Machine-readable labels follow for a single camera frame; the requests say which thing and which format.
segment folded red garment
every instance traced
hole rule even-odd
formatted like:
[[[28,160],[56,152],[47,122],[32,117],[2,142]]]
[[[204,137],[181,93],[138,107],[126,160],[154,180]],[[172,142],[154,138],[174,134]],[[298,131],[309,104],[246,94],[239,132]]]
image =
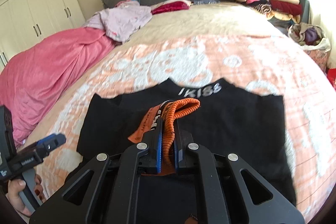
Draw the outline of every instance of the folded red garment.
[[[292,4],[288,2],[283,2],[279,0],[270,0],[273,10],[280,10],[281,12],[288,13],[294,16],[302,14],[301,4]]]

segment hand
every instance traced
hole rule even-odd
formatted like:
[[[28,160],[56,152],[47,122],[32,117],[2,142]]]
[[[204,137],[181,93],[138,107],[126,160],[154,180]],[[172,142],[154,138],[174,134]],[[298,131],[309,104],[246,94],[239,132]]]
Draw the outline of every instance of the hand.
[[[39,175],[35,176],[36,186],[34,188],[35,194],[39,199],[45,202],[45,197],[43,194],[43,187],[41,185],[42,179]],[[22,199],[19,196],[19,192],[26,187],[26,182],[24,180],[12,180],[8,182],[8,194],[6,195],[9,202],[12,204],[15,210],[20,213],[30,216],[32,213],[29,212],[28,208],[24,205]]]

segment wardrobe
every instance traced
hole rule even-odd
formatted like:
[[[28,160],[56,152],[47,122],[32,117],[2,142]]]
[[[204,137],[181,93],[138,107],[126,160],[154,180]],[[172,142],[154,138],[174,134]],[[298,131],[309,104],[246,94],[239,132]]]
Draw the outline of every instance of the wardrobe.
[[[84,22],[77,0],[0,0],[0,70],[19,52]]]

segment lavender garment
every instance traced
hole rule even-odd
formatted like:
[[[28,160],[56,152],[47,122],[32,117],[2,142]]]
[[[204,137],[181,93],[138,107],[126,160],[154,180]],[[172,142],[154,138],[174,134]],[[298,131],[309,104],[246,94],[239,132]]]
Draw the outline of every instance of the lavender garment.
[[[115,41],[125,43],[139,28],[152,18],[151,7],[140,6],[137,1],[128,1],[121,6],[104,9],[91,17],[83,27],[101,29],[106,36]]]

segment silver screw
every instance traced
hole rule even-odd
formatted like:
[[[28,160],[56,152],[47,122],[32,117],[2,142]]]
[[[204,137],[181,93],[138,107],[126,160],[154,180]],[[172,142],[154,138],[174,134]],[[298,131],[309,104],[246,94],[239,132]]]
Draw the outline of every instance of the silver screw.
[[[188,147],[191,150],[197,150],[199,148],[197,143],[190,143],[190,144],[188,144]]]
[[[231,160],[231,161],[236,161],[236,160],[238,160],[238,156],[237,156],[236,154],[234,154],[234,153],[229,154],[229,155],[227,156],[227,158],[228,158],[229,160]]]
[[[100,153],[97,155],[97,160],[98,161],[104,161],[107,159],[107,155],[105,153]]]
[[[137,149],[144,150],[144,149],[147,148],[147,144],[145,144],[145,143],[138,143],[136,145],[136,147],[137,147]]]

